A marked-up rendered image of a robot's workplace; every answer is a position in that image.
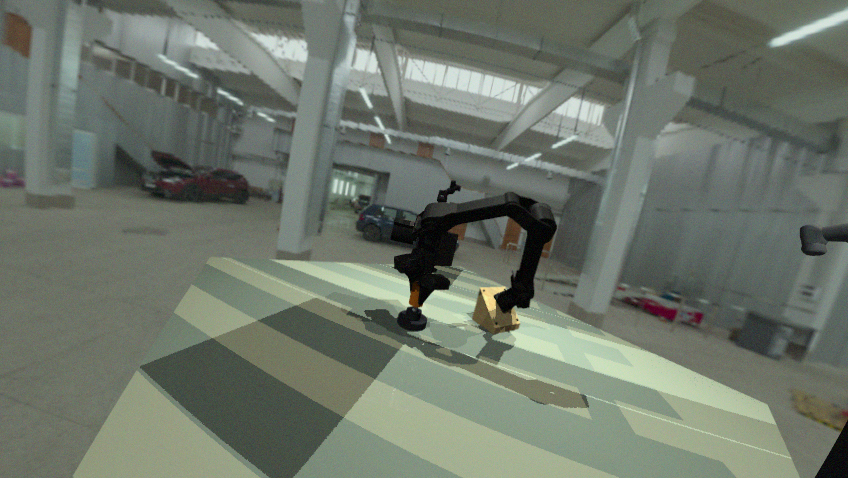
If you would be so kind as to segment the orange cylinder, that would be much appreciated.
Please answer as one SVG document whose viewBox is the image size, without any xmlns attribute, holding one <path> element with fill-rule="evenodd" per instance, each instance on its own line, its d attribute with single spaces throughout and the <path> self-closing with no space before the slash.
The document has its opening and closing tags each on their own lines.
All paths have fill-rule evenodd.
<svg viewBox="0 0 848 478">
<path fill-rule="evenodd" d="M 415 306 L 415 307 L 423 306 L 423 304 L 418 305 L 419 290 L 420 290 L 420 287 L 417 284 L 417 282 L 413 282 L 412 290 L 411 290 L 411 294 L 410 294 L 410 299 L 409 299 L 409 305 L 410 306 Z"/>
</svg>

